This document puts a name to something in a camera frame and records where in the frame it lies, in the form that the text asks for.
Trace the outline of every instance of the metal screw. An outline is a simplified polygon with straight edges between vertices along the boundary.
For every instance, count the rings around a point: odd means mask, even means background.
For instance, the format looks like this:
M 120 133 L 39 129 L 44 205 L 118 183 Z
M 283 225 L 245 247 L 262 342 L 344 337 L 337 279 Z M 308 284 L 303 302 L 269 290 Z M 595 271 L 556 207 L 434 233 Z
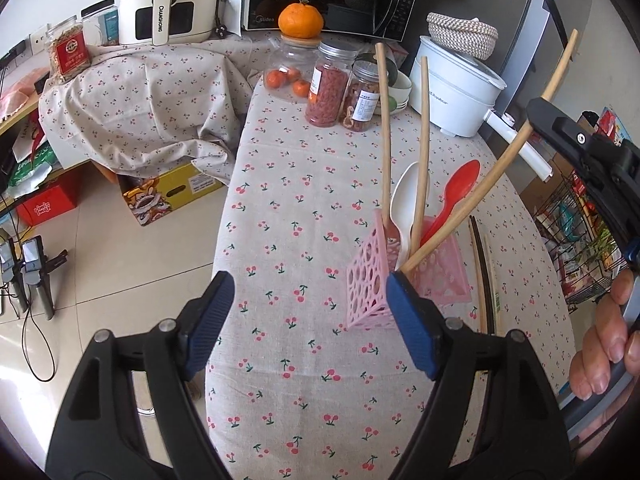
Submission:
M 160 332 L 171 332 L 175 328 L 175 319 L 171 319 L 168 317 L 167 319 L 163 319 L 159 325 Z
M 447 317 L 447 319 L 444 320 L 444 324 L 450 330 L 460 330 L 463 325 L 459 317 Z
M 527 336 L 524 335 L 522 330 L 514 330 L 511 332 L 511 339 L 516 343 L 524 343 L 527 340 Z
M 104 343 L 109 338 L 109 335 L 110 332 L 108 330 L 98 330 L 98 332 L 94 334 L 94 341 L 97 343 Z

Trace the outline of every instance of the yellow box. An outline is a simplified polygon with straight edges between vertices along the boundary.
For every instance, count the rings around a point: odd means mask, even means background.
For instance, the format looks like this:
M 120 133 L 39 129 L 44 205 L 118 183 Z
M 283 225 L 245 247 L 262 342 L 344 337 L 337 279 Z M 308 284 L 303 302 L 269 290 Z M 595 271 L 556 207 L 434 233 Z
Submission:
M 140 184 L 135 184 L 132 177 L 118 175 L 118 183 L 125 202 L 142 226 L 222 187 L 219 180 L 201 173 L 190 162 Z

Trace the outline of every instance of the cardboard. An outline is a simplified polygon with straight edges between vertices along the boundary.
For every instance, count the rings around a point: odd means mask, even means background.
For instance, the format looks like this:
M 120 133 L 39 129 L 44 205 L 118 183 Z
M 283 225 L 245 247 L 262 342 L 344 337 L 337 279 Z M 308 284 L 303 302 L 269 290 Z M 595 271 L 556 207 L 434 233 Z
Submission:
M 574 167 L 559 153 L 554 155 L 549 164 L 554 170 L 553 176 L 547 182 L 542 182 L 538 177 L 534 178 L 520 194 L 524 207 L 532 216 L 545 205 L 551 194 L 562 184 L 562 180 L 571 177 L 574 170 Z
M 142 226 L 222 187 L 220 181 L 201 173 L 190 162 L 137 185 L 131 177 L 118 175 L 118 184 L 130 211 Z
M 80 183 L 80 171 L 72 170 L 63 173 L 51 181 L 47 189 L 20 204 L 16 208 L 18 216 L 27 225 L 33 227 L 75 209 L 78 206 Z

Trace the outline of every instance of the silver jar lid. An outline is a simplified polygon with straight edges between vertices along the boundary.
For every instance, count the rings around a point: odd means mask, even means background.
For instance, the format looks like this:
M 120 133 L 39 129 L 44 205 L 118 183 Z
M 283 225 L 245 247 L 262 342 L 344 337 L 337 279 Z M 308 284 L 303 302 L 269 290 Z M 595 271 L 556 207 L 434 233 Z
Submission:
M 353 61 L 358 55 L 358 49 L 345 41 L 322 40 L 318 50 L 329 57 Z
M 352 70 L 356 76 L 367 79 L 374 83 L 377 83 L 380 79 L 377 63 L 359 59 L 353 64 Z

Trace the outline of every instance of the orange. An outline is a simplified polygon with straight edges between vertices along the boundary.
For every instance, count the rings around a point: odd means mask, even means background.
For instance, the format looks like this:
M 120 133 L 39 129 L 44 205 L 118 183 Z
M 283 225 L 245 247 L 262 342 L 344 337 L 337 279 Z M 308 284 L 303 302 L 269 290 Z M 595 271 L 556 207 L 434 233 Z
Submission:
M 267 88 L 280 88 L 287 82 L 287 75 L 280 70 L 271 70 L 264 79 L 264 85 Z
M 278 27 L 286 36 L 308 40 L 315 38 L 322 27 L 324 19 L 322 14 L 307 0 L 299 0 L 299 3 L 290 4 L 280 13 Z
M 298 79 L 295 83 L 293 83 L 293 86 L 291 87 L 293 93 L 298 97 L 308 97 L 310 88 L 311 83 L 309 81 L 305 81 L 304 79 Z
M 289 80 L 290 83 L 293 83 L 294 81 L 300 79 L 300 75 L 300 70 L 298 70 L 297 68 L 287 68 L 287 80 Z

